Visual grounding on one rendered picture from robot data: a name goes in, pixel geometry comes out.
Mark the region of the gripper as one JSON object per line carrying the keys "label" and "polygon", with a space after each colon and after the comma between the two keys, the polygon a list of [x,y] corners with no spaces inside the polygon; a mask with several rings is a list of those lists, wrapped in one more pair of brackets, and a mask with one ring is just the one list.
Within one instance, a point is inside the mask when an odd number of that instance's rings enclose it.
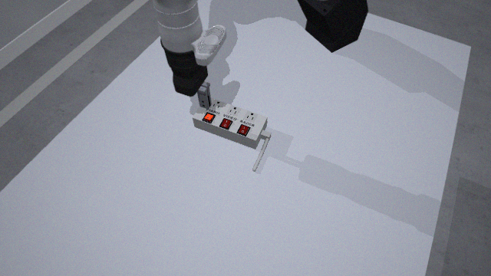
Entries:
{"label": "gripper", "polygon": [[212,105],[210,83],[204,81],[208,76],[207,65],[226,40],[226,28],[215,25],[203,30],[199,15],[185,27],[169,28],[158,22],[158,28],[160,43],[173,72],[175,91],[188,97],[197,92],[199,106],[209,109]]}

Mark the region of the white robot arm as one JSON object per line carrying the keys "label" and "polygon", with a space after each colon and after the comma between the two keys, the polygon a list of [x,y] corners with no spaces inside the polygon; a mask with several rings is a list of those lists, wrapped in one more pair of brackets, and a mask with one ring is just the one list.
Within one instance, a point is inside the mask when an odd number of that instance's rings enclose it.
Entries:
{"label": "white robot arm", "polygon": [[197,0],[152,0],[157,20],[169,28],[192,24],[199,15]]}

